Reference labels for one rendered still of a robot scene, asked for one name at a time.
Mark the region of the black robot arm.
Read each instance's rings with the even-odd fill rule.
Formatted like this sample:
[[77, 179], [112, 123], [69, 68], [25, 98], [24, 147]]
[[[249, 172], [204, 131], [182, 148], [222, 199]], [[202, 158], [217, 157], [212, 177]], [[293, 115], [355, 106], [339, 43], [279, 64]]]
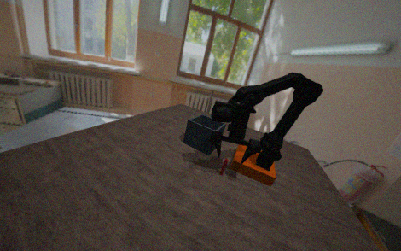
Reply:
[[265, 97], [290, 87], [295, 89], [293, 102], [281, 117], [274, 131], [265, 133], [260, 139], [263, 151], [259, 153], [256, 164], [266, 171], [270, 170], [274, 161], [282, 158], [279, 150], [282, 148], [283, 138], [299, 118], [303, 109], [314, 103], [322, 94], [322, 86], [307, 79], [301, 73], [289, 73], [261, 85], [241, 87], [228, 102], [216, 101], [212, 108], [212, 121], [227, 123], [232, 121], [236, 125], [247, 126], [250, 113], [256, 113], [254, 106], [261, 103]]

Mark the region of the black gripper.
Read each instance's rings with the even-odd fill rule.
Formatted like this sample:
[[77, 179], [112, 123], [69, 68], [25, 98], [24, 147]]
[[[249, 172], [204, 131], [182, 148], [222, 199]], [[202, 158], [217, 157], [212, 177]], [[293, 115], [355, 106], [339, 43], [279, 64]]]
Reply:
[[262, 145], [260, 141], [250, 139], [248, 141], [244, 141], [244, 136], [246, 132], [246, 125], [236, 125], [231, 122], [230, 133], [229, 136], [222, 136], [222, 132], [213, 131], [210, 136], [210, 142], [215, 145], [216, 150], [218, 152], [218, 158], [220, 158], [221, 154], [221, 142], [229, 142], [236, 143], [242, 146], [247, 146], [246, 151], [242, 157], [241, 164], [243, 164], [252, 154], [260, 153], [262, 149]]

